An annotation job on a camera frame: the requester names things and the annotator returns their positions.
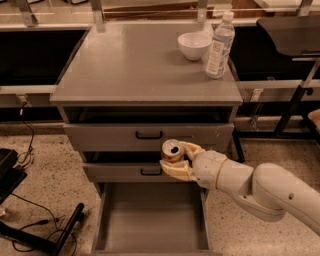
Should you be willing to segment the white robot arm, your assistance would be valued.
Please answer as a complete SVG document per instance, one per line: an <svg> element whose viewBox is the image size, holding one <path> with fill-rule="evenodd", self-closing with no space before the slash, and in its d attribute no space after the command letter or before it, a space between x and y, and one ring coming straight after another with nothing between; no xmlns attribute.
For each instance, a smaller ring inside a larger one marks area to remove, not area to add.
<svg viewBox="0 0 320 256"><path fill-rule="evenodd" d="M161 155L161 168L171 177L224 192L264 221L276 222L289 213L320 234L320 193L279 165L263 163L253 168L175 139L163 143Z"/></svg>

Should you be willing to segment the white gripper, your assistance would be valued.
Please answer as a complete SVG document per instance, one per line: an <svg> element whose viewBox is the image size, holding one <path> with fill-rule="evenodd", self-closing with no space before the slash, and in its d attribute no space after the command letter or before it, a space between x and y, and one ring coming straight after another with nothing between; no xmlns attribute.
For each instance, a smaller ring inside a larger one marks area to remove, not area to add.
<svg viewBox="0 0 320 256"><path fill-rule="evenodd" d="M180 141L180 160L171 163L165 160L160 161L162 170L169 176L182 181L192 181L193 173L197 184L205 189L215 190L217 185L218 174L223 163L227 160L225 154L216 151L205 151L194 143ZM192 168L187 160L192 161Z"/></svg>

